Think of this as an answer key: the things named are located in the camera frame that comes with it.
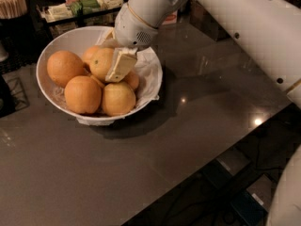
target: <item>bowl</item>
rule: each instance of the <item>bowl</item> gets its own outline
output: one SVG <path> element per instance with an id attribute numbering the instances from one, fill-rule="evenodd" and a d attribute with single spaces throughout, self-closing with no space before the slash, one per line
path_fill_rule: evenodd
<path id="1" fill-rule="evenodd" d="M 147 48 L 137 52 L 135 70 L 139 75 L 140 84 L 135 92 L 137 103 L 132 111 L 115 117 L 109 117 L 104 114 L 87 116 L 73 113 L 67 108 L 64 89 L 58 87 L 47 73 L 47 60 L 49 56 L 59 50 L 69 50 L 81 57 L 88 47 L 94 44 L 102 44 L 111 30 L 112 27 L 110 26 L 86 26 L 66 32 L 56 37 L 45 47 L 37 63 L 36 77 L 40 90 L 46 99 L 56 108 L 75 117 L 79 123 L 85 125 L 109 125 L 116 120 L 125 119 L 133 115 L 151 101 L 159 99 L 158 93 L 163 76 L 162 67 L 154 51 L 151 48 Z"/>

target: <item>bowl of oranges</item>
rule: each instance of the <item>bowl of oranges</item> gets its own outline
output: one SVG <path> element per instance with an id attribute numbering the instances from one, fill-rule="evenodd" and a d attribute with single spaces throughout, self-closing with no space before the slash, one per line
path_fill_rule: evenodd
<path id="1" fill-rule="evenodd" d="M 109 26 L 76 28 L 52 40 L 40 54 L 40 90 L 79 123 L 109 125 L 159 99 L 163 72 L 157 55 L 151 48 L 118 47 L 113 37 Z M 124 51 L 126 59 L 119 60 L 123 76 L 115 81 L 120 73 L 112 71 L 113 65 Z"/>

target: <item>gray tabletop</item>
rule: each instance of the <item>gray tabletop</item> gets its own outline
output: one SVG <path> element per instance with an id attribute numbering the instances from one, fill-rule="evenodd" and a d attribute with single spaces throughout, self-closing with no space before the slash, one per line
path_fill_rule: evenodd
<path id="1" fill-rule="evenodd" d="M 18 111 L 0 119 L 0 225 L 120 225 L 290 102 L 231 40 L 160 28 L 160 100 L 88 127 L 42 95 L 36 66 L 7 73 Z"/>

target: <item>white robotic arm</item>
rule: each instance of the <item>white robotic arm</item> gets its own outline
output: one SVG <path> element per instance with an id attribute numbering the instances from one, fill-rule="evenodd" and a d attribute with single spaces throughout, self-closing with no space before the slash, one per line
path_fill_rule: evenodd
<path id="1" fill-rule="evenodd" d="M 116 19 L 127 47 L 150 46 L 168 14 L 187 0 L 129 0 Z M 284 0 L 196 0 L 301 107 L 301 10 Z"/>

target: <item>dark floor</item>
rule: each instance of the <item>dark floor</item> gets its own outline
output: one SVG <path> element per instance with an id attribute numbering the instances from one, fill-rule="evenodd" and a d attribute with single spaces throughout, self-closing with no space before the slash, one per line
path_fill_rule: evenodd
<path id="1" fill-rule="evenodd" d="M 289 105 L 124 225 L 264 225 L 300 118 Z"/>

